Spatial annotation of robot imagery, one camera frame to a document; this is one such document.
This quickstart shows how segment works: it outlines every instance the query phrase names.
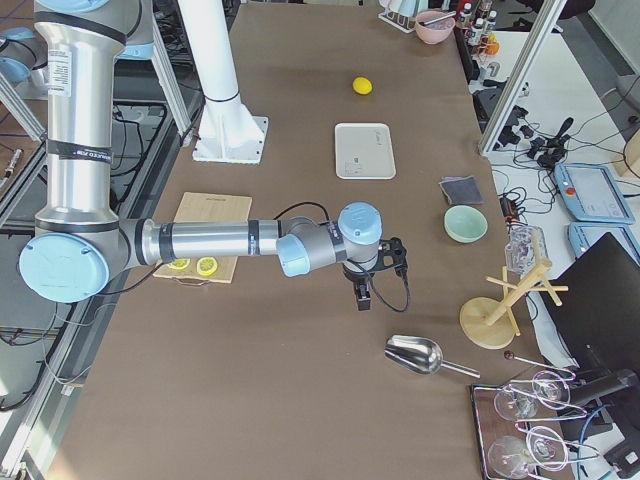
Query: metal scoop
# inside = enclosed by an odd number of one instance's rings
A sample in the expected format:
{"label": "metal scoop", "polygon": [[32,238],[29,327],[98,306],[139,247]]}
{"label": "metal scoop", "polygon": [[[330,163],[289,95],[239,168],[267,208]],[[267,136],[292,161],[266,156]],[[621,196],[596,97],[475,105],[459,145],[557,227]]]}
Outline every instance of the metal scoop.
{"label": "metal scoop", "polygon": [[440,370],[440,367],[445,367],[480,378],[477,370],[443,360],[440,346],[428,338],[394,335],[387,340],[384,353],[394,362],[421,375],[431,375]]}

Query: white pillar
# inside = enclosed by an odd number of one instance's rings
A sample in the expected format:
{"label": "white pillar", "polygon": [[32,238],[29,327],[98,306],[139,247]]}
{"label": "white pillar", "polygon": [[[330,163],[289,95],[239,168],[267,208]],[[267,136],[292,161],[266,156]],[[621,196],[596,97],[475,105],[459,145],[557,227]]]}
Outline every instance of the white pillar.
{"label": "white pillar", "polygon": [[480,155],[486,157],[493,150],[493,146],[498,141],[500,132],[504,128],[504,124],[507,122],[513,106],[516,104],[516,100],[524,86],[527,75],[542,50],[544,41],[558,21],[565,3],[567,3],[567,0],[545,0],[542,4],[540,13],[538,13],[538,17],[527,37],[527,41],[522,47],[522,52],[513,67],[513,72],[511,72],[509,76],[509,80],[500,95],[496,108],[493,110],[489,123],[487,123],[484,134],[480,139],[478,146]]}
{"label": "white pillar", "polygon": [[179,0],[206,98],[194,160],[260,163],[268,126],[242,104],[221,0]]}

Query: wooden cutting board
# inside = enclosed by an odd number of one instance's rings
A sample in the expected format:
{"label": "wooden cutting board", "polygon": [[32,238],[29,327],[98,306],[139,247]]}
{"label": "wooden cutting board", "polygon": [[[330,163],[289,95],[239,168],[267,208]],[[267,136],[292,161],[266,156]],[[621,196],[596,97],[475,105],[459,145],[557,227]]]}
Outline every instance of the wooden cutting board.
{"label": "wooden cutting board", "polygon": [[[251,197],[216,195],[212,193],[186,192],[174,217],[176,222],[234,222],[249,218]],[[215,257],[218,270],[209,277],[199,275],[197,258],[192,258],[184,270],[174,270],[164,265],[153,274],[159,278],[173,278],[184,283],[231,283],[238,257]]]}

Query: white tray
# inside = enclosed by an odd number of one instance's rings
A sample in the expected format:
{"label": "white tray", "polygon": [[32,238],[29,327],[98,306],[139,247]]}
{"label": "white tray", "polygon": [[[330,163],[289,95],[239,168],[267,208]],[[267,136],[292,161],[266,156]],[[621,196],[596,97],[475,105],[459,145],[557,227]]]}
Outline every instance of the white tray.
{"label": "white tray", "polygon": [[388,180],[396,175],[391,134],[384,123],[339,123],[335,146],[340,178]]}

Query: black tape band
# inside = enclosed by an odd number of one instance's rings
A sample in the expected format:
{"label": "black tape band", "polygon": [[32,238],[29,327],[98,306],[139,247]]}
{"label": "black tape band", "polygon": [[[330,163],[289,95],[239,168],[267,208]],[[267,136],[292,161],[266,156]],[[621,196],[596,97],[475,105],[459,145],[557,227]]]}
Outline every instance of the black tape band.
{"label": "black tape band", "polygon": [[36,228],[46,230],[48,232],[59,233],[102,233],[110,232],[111,230],[117,230],[119,223],[96,223],[96,224],[74,224],[74,223],[55,223],[47,222],[46,220],[35,221]]}
{"label": "black tape band", "polygon": [[111,164],[113,151],[110,148],[88,147],[77,143],[47,140],[47,153],[60,155],[62,160],[93,160]]}
{"label": "black tape band", "polygon": [[249,220],[247,244],[247,253],[250,256],[260,255],[260,222],[258,220]]}
{"label": "black tape band", "polygon": [[116,42],[120,42],[122,45],[127,44],[127,36],[111,27],[102,25],[100,23],[92,22],[86,18],[80,18],[73,15],[66,15],[64,13],[56,12],[36,12],[34,15],[34,22],[50,22],[59,23],[61,25],[68,25],[70,27],[77,27],[83,30],[89,30],[90,32],[103,35],[114,39]]}
{"label": "black tape band", "polygon": [[144,219],[140,219],[136,222],[136,230],[133,238],[133,244],[136,249],[136,258],[140,265],[148,265],[147,260],[144,258],[144,252],[142,251],[142,230],[144,229]]}
{"label": "black tape band", "polygon": [[333,251],[336,255],[336,262],[344,262],[347,259],[347,246],[344,244],[344,237],[335,222],[327,223],[329,238],[333,244]]}
{"label": "black tape band", "polygon": [[171,263],[176,259],[173,251],[173,223],[163,223],[160,225],[160,234],[158,235],[158,247],[160,248],[160,258],[163,263]]}
{"label": "black tape band", "polygon": [[235,95],[233,95],[232,97],[229,98],[225,98],[223,100],[216,100],[215,98],[211,98],[211,97],[207,97],[206,95],[204,95],[204,98],[206,98],[207,100],[211,101],[211,102],[216,102],[216,103],[224,103],[224,102],[230,102],[231,100],[233,100],[234,98],[236,98],[238,95],[240,95],[240,90],[238,90],[236,92]]}

